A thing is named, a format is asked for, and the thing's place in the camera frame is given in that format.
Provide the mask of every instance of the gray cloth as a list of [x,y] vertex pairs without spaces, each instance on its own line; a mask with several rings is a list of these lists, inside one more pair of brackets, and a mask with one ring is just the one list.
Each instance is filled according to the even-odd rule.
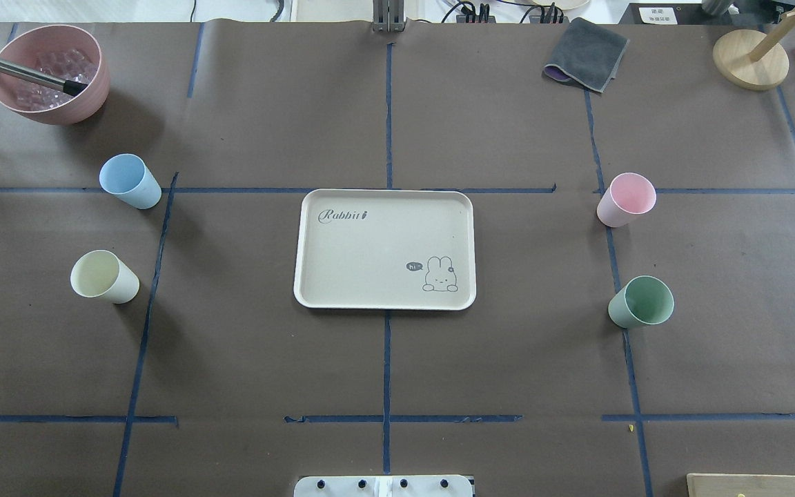
[[615,78],[628,38],[586,19],[572,19],[542,70],[554,81],[580,84],[597,93]]

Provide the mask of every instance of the green cup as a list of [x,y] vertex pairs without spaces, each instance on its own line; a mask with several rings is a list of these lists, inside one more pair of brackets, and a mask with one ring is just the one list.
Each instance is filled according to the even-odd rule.
[[622,328],[662,324],[673,314],[673,293],[662,280],[638,276],[609,301],[609,317]]

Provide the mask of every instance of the round wooden base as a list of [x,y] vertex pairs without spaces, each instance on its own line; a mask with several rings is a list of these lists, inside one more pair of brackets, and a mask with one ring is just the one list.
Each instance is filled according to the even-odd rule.
[[748,55],[765,37],[752,29],[738,29],[723,35],[714,45],[716,68],[741,88],[763,91],[780,85],[789,70],[789,59],[781,44],[776,44],[756,62]]

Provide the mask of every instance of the white label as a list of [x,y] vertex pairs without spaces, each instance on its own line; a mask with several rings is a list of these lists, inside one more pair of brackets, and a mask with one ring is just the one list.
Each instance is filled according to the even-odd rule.
[[671,7],[640,7],[640,19],[646,24],[676,24]]

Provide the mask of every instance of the pink cup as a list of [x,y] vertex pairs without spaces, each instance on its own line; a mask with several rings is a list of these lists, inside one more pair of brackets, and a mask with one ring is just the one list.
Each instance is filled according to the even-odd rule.
[[597,205],[597,217],[606,226],[618,228],[636,220],[656,206],[656,189],[637,173],[615,176]]
[[97,64],[97,75],[88,87],[66,104],[46,110],[23,110],[17,104],[17,88],[21,81],[0,73],[0,104],[21,116],[50,125],[70,125],[91,117],[110,94],[110,70],[106,65],[100,44],[91,33],[75,26],[55,24],[27,31],[2,48],[2,59],[22,66],[35,67],[39,53],[66,51],[78,48]]

